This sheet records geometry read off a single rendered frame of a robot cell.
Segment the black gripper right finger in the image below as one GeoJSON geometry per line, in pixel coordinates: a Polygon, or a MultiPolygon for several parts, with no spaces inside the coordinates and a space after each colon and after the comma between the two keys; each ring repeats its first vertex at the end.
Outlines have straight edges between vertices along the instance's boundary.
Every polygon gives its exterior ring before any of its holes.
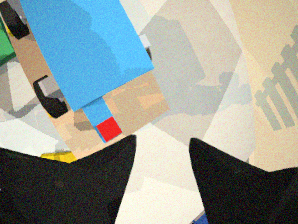
{"type": "Polygon", "coordinates": [[[273,224],[298,194],[298,167],[269,173],[197,137],[189,155],[208,224],[273,224]]]}

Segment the red pin with grey shaft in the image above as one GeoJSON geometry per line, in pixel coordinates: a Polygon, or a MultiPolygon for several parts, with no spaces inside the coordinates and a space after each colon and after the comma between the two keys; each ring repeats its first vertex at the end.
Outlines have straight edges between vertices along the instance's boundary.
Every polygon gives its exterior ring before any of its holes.
{"type": "Polygon", "coordinates": [[[121,132],[121,129],[118,127],[116,121],[114,121],[113,116],[106,119],[104,123],[97,124],[96,127],[98,131],[100,131],[102,137],[104,137],[106,143],[121,132]]]}

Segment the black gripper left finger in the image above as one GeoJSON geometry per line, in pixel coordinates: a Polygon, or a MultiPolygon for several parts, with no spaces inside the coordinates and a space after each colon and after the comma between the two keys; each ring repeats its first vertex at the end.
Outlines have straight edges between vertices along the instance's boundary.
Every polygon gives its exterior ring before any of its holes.
{"type": "Polygon", "coordinates": [[[129,183],[137,136],[71,163],[0,147],[0,189],[57,206],[68,224],[116,224],[129,183]]]}

